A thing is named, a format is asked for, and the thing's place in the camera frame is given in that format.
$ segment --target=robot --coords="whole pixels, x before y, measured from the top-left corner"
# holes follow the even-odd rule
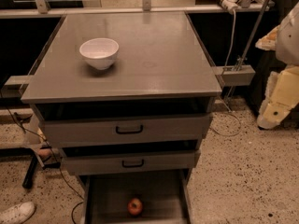
[[[257,118],[259,127],[273,129],[299,103],[299,3],[280,26],[259,39],[256,47],[274,50],[276,57],[287,64],[279,74],[271,72]]]

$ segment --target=red apple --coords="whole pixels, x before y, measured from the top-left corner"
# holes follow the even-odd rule
[[[138,198],[131,199],[127,207],[132,216],[138,216],[143,210],[143,204]]]

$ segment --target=bowl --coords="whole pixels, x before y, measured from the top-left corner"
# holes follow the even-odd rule
[[[97,70],[106,70],[116,61],[119,44],[109,38],[95,38],[84,42],[79,51],[87,64]]]

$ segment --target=floor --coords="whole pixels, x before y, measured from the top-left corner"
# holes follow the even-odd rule
[[[232,113],[221,101],[201,146],[202,155],[188,183],[194,224],[299,223],[299,135],[292,126],[259,130],[242,97],[232,100]],[[30,109],[15,109],[24,116]],[[0,148],[21,147],[24,134],[2,108]],[[30,156],[0,158],[0,210],[26,201],[36,212],[26,223],[73,223],[72,209],[83,189],[66,171],[36,168],[34,184],[21,184]],[[74,212],[79,223],[82,205]]]

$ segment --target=gray countertop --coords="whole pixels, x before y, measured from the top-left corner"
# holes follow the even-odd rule
[[[79,54],[85,41],[114,39],[106,71]],[[22,96],[26,104],[216,96],[221,87],[184,12],[67,15]]]

